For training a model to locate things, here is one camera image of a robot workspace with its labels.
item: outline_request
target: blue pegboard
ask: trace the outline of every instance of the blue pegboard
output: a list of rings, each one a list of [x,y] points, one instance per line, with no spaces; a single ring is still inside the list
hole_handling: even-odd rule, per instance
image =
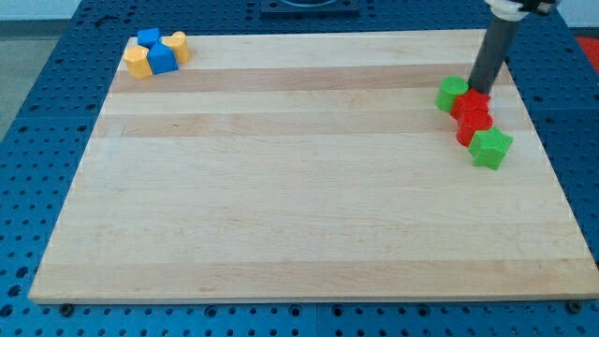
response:
[[[599,301],[58,306],[26,298],[129,37],[485,28],[482,0],[362,0],[359,16],[261,19],[257,1],[83,0],[0,144],[0,336],[599,335]],[[508,64],[599,258],[599,78],[558,15],[529,16]]]

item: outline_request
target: wood grain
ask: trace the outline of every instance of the wood grain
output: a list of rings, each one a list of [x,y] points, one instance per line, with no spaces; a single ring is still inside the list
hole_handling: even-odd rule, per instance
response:
[[[30,298],[596,297],[506,67],[491,113],[515,141],[500,170],[473,167],[434,107],[482,34],[189,37],[179,72],[138,81],[120,67]]]

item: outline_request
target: blue block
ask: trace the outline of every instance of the blue block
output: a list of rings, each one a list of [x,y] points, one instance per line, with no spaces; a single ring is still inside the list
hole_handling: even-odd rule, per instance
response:
[[[160,41],[154,43],[150,48],[148,62],[150,62],[150,67],[154,75],[179,69],[175,53]]]
[[[138,31],[138,44],[145,48],[151,48],[154,43],[160,40],[160,30],[158,28],[143,29]]]

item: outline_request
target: yellow cube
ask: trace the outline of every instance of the yellow cube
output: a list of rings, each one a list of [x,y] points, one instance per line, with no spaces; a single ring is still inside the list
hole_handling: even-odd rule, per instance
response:
[[[184,32],[176,32],[170,37],[163,37],[162,43],[172,49],[178,64],[187,63],[191,59],[191,52],[187,46],[187,37]]]
[[[129,73],[136,79],[152,76],[152,68],[148,62],[148,50],[142,46],[131,47],[124,52],[123,59],[127,64]]]

